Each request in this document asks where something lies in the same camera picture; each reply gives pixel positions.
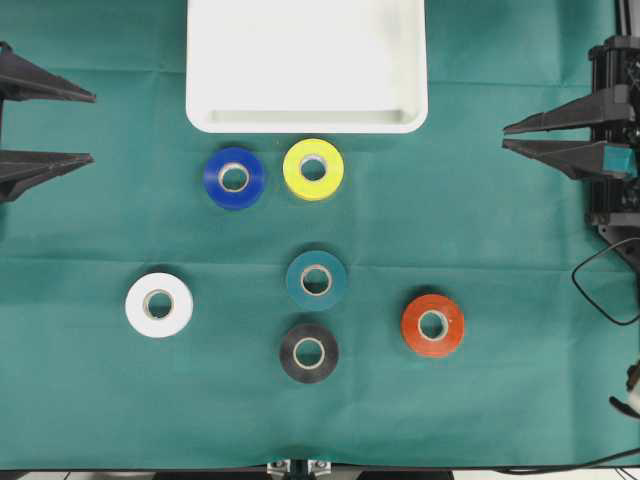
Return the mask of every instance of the teal tape roll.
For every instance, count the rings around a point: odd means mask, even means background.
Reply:
[[[305,285],[313,272],[324,273],[327,288],[315,291]],[[327,252],[313,250],[297,257],[287,270],[287,291],[304,310],[319,312],[338,303],[347,291],[347,271],[340,260]]]

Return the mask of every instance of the white tape roll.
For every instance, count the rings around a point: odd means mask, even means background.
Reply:
[[[154,317],[149,311],[149,301],[157,294],[167,295],[171,300],[169,313],[162,318]],[[151,273],[133,284],[124,308],[129,323],[138,333],[151,338],[165,338],[187,326],[193,313],[193,297],[179,278],[168,273]]]

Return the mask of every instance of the blue tape roll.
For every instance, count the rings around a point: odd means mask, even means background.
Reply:
[[[307,290],[303,278],[312,270],[327,275],[328,288],[314,294]],[[287,291],[291,298],[305,311],[319,312],[338,303],[347,291],[347,271],[340,260],[327,252],[314,250],[297,257],[287,270]]]
[[[227,189],[222,178],[231,169],[244,171],[247,181],[239,190]],[[227,210],[242,210],[264,192],[266,174],[260,160],[244,148],[225,148],[213,154],[204,169],[204,188],[211,199]]]

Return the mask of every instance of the metal bracket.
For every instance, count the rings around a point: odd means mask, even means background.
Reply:
[[[331,473],[331,462],[324,460],[307,460],[307,471],[310,475],[315,475],[316,477],[329,475]]]
[[[267,473],[277,477],[284,477],[291,472],[291,460],[277,460],[267,463]]]

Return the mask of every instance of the orange tape roll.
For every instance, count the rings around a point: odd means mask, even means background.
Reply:
[[[439,320],[438,332],[425,332],[423,322]],[[411,350],[424,357],[442,358],[453,353],[464,337],[464,315],[449,298],[423,295],[412,301],[402,315],[402,335]]]

